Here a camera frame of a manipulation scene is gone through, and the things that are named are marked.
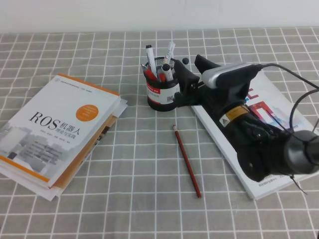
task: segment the white wall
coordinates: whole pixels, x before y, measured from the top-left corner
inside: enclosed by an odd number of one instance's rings
[[[0,0],[0,32],[319,25],[319,0]]]

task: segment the pen holder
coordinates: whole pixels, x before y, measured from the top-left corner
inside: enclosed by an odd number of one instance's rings
[[[155,58],[156,70],[160,69],[163,65],[164,57]],[[170,60],[170,68],[173,69],[175,59]],[[179,92],[179,83],[176,78],[176,74],[173,74],[173,80],[171,81],[154,81],[151,80],[144,72],[147,85],[148,104],[156,111],[171,111],[176,108],[176,103],[173,101],[174,94]]]

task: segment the pencil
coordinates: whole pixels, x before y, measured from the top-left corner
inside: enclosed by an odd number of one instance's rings
[[[176,135],[176,138],[177,138],[177,141],[178,141],[180,150],[181,150],[181,152],[182,152],[182,154],[183,154],[183,157],[184,157],[184,160],[185,160],[185,163],[186,163],[188,172],[189,172],[189,174],[190,174],[191,180],[192,180],[193,185],[194,185],[194,188],[195,188],[195,190],[196,190],[196,194],[197,194],[197,196],[200,198],[200,197],[201,197],[200,190],[199,190],[198,184],[197,184],[197,182],[196,182],[196,179],[195,179],[193,170],[191,169],[190,163],[189,163],[189,161],[188,161],[188,157],[187,157],[187,154],[186,154],[186,152],[185,152],[185,149],[184,149],[184,146],[183,146],[183,142],[181,141],[181,138],[180,138],[179,133],[178,133],[178,131],[177,131],[176,125],[173,125],[173,129],[174,129],[174,131],[175,131],[175,135]]]

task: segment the book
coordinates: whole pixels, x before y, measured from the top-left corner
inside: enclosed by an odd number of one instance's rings
[[[52,200],[126,103],[118,93],[57,75],[0,129],[0,173]]]
[[[267,110],[285,128],[289,128],[289,116],[293,105],[272,84],[263,72],[259,72],[251,81],[249,95],[246,98],[246,105],[249,106],[260,120],[282,129],[276,121],[267,114]],[[192,108],[252,199],[258,200],[293,184],[290,177],[284,175],[269,175],[261,182],[255,182],[248,178],[238,163],[236,151],[205,109],[202,106],[192,106]],[[293,123],[295,131],[313,129],[312,124],[298,110],[295,111]],[[316,174],[295,175],[295,179],[296,181],[300,181],[314,175]]]

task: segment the white marker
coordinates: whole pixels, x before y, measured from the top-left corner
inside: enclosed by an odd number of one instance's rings
[[[164,64],[169,64],[171,57],[173,56],[173,51],[175,48],[175,43],[174,42],[170,42],[168,45],[168,50],[167,50],[167,54],[164,57],[163,63]]]
[[[173,80],[173,74],[171,72],[169,64],[164,64],[162,66],[162,70],[163,70],[163,73],[165,75],[166,81],[172,81]]]
[[[156,65],[155,65],[155,59],[154,59],[154,53],[153,53],[153,48],[152,45],[147,45],[146,46],[146,56],[148,58],[148,62],[151,68],[152,73],[157,76],[156,73]]]

